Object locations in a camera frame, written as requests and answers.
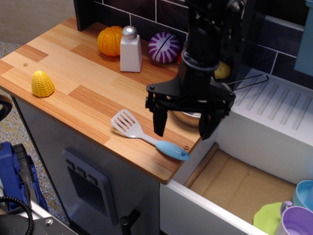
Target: black handle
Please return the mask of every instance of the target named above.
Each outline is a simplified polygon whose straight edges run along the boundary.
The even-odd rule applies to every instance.
[[[30,197],[31,200],[38,203],[39,201],[37,199],[37,193],[31,185],[35,182],[35,177],[32,171],[31,159],[27,155],[26,149],[22,143],[14,145],[13,149],[16,153],[20,165],[19,177],[21,183],[24,184],[26,197]]]
[[[132,235],[131,227],[139,218],[140,213],[134,209],[129,216],[124,216],[120,220],[122,235]]]
[[[6,96],[0,94],[0,121],[12,110],[12,102]]]

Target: white salt shaker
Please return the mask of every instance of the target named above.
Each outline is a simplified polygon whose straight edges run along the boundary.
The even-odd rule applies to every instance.
[[[134,26],[122,30],[120,68],[122,72],[140,72],[142,64],[140,37]]]

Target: white spatula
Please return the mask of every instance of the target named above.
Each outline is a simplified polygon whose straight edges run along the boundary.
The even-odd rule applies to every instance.
[[[152,145],[155,145],[159,151],[169,157],[183,161],[190,159],[189,154],[177,145],[166,141],[158,141],[157,139],[145,134],[140,123],[128,110],[124,109],[119,111],[112,118],[111,124],[123,135],[129,138],[142,139]]]

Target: black tile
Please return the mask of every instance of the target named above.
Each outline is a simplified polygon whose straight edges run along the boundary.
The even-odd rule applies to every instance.
[[[161,24],[188,31],[188,8],[163,0],[156,2],[156,21]]]
[[[246,41],[242,56],[238,54],[234,56],[233,76],[231,77],[231,81],[240,80],[247,76],[252,68],[256,49],[256,44]]]
[[[254,55],[252,67],[257,70],[270,73],[275,61],[276,53],[276,51],[271,49],[258,46]]]
[[[278,53],[272,75],[313,89],[313,77],[294,70],[296,58]]]
[[[186,33],[177,31],[175,29],[160,25],[158,23],[143,19],[141,17],[137,17],[132,15],[132,25],[136,27],[138,30],[138,34],[140,35],[141,39],[146,41],[150,41],[150,39],[159,32],[169,32],[174,34],[179,42],[180,46],[182,47],[183,43],[186,41]]]
[[[259,44],[289,55],[297,56],[302,34],[302,31],[265,20]]]
[[[130,14],[117,9],[96,3],[95,8],[97,21],[107,26],[119,25],[121,27],[130,25]]]
[[[155,0],[103,0],[103,4],[121,9],[152,21],[156,20]]]

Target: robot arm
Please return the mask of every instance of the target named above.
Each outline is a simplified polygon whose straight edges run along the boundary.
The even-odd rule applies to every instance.
[[[168,82],[147,86],[146,108],[153,112],[154,131],[163,136],[167,111],[201,113],[199,132],[211,136],[229,115],[235,94],[215,78],[220,60],[232,65],[243,42],[241,19],[243,0],[186,0],[189,38],[185,43],[179,71]]]

